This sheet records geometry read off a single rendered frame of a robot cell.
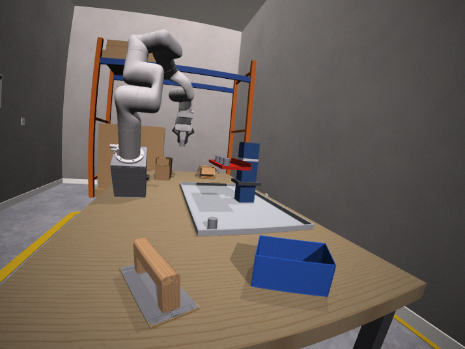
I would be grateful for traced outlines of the blue open box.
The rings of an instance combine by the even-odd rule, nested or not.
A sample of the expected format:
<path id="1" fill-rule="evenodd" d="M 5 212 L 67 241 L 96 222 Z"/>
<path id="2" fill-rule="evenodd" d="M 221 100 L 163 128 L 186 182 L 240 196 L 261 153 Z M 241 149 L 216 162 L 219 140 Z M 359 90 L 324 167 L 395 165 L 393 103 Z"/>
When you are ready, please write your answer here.
<path id="1" fill-rule="evenodd" d="M 271 236 L 259 241 L 252 287 L 328 297 L 336 264 L 326 243 Z"/>

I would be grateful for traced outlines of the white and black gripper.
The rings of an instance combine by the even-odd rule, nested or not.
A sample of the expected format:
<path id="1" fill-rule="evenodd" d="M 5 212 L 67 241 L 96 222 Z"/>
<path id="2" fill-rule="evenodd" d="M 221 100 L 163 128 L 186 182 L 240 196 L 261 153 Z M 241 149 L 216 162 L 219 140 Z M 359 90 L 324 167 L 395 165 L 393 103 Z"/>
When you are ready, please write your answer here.
<path id="1" fill-rule="evenodd" d="M 178 133 L 175 131 L 177 130 Z M 192 119 L 187 119 L 187 118 L 182 118 L 182 117 L 177 117 L 176 115 L 176 121 L 175 121 L 175 127 L 173 128 L 172 132 L 174 132 L 177 136 L 177 142 L 180 143 L 180 132 L 185 132 L 186 131 L 186 137 L 185 137 L 185 144 L 188 142 L 188 137 L 194 133 L 193 128 L 192 128 Z M 188 134 L 188 132 L 191 132 Z"/>

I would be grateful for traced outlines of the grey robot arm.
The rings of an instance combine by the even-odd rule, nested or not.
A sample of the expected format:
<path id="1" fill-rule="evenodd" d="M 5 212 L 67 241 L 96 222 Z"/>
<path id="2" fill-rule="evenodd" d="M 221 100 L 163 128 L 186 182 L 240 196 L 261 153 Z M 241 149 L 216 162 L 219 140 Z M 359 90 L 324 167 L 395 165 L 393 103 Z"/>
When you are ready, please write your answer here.
<path id="1" fill-rule="evenodd" d="M 157 64 L 147 62 L 149 53 L 153 54 Z M 116 152 L 118 161 L 133 164 L 143 159 L 144 152 L 142 149 L 140 151 L 141 118 L 138 112 L 159 111 L 164 78 L 182 87 L 169 91 L 169 98 L 179 102 L 177 117 L 193 119 L 193 87 L 190 80 L 178 71 L 174 62 L 174 59 L 181 56 L 180 43 L 165 29 L 129 37 L 123 70 L 123 80 L 129 85 L 120 86 L 115 91 L 119 144 L 109 146 L 111 151 Z"/>

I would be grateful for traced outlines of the sanding float with wooden handle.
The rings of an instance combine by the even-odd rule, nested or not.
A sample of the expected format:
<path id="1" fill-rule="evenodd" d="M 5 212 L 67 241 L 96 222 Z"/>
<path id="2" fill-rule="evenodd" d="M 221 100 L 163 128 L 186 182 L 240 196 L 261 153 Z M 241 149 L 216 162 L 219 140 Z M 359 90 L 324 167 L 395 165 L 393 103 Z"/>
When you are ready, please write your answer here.
<path id="1" fill-rule="evenodd" d="M 150 329 L 200 309 L 147 238 L 134 240 L 134 264 L 120 272 Z"/>

